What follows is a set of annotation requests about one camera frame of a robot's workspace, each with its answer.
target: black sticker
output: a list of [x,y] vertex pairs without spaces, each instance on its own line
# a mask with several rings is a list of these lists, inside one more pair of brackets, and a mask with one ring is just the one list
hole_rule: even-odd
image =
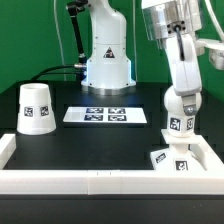
[[127,121],[127,117],[125,115],[109,115],[108,121]]
[[188,170],[188,165],[186,160],[176,160],[176,170],[178,171],[187,171]]
[[190,118],[187,120],[187,131],[192,130],[194,128],[194,118]]
[[170,129],[180,131],[181,120],[170,118]]
[[41,107],[40,108],[40,114],[42,117],[49,115],[48,106]]
[[85,121],[102,121],[103,115],[85,115]]
[[87,108],[86,113],[92,113],[92,114],[101,114],[103,113],[103,108]]
[[126,111],[124,108],[109,108],[109,114],[125,114]]
[[113,51],[111,50],[110,47],[108,48],[107,52],[105,53],[105,55],[103,57],[104,58],[115,58],[114,53],[113,53]]
[[25,107],[24,108],[24,116],[25,117],[33,117],[34,110],[33,107]]
[[164,159],[166,159],[166,154],[165,154],[165,153],[162,153],[161,155],[159,155],[159,156],[156,158],[156,163],[160,163],[160,162],[162,162]]

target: warning label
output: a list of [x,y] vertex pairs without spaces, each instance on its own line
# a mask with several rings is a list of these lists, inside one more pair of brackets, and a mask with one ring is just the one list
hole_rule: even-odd
[[104,58],[115,58],[114,53],[113,53],[113,51],[111,50],[110,47],[108,48],[107,52],[105,53],[105,55],[103,57]]

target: green wall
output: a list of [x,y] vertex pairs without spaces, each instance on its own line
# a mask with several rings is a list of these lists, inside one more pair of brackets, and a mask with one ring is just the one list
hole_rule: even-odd
[[[77,62],[77,49],[69,15],[65,9],[71,0],[57,0],[58,20],[64,48],[65,63]],[[164,51],[158,50],[156,42],[149,42],[144,27],[141,1],[136,0],[136,46],[135,65],[133,38],[132,0],[109,0],[112,7],[127,19],[127,55],[137,67],[138,81],[169,82],[170,75]],[[214,10],[224,28],[224,1],[213,0]],[[204,3],[204,28],[202,38],[219,39]],[[0,3],[0,92],[16,81],[28,80],[45,68],[61,65],[61,56],[54,22],[53,0],[1,0]],[[88,11],[79,15],[84,48],[91,54],[91,23]],[[203,86],[224,101],[224,71],[215,70],[209,63],[208,52],[199,57]]]

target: white paper cup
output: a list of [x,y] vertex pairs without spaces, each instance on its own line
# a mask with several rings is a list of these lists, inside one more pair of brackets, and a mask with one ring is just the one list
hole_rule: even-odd
[[20,86],[17,131],[27,135],[41,135],[56,128],[49,87],[31,83]]

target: black table surface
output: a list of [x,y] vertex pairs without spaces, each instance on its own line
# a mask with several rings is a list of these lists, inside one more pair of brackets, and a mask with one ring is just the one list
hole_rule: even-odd
[[[166,148],[163,83],[138,83],[122,96],[81,91],[75,82],[50,87],[56,130],[28,136],[16,132],[19,87],[0,95],[0,134],[16,133],[17,148],[5,170],[151,170],[151,151]],[[195,133],[224,159],[224,104],[205,90]],[[141,107],[147,124],[64,123],[69,106]],[[223,223],[224,197],[218,195],[0,195],[0,223]]]

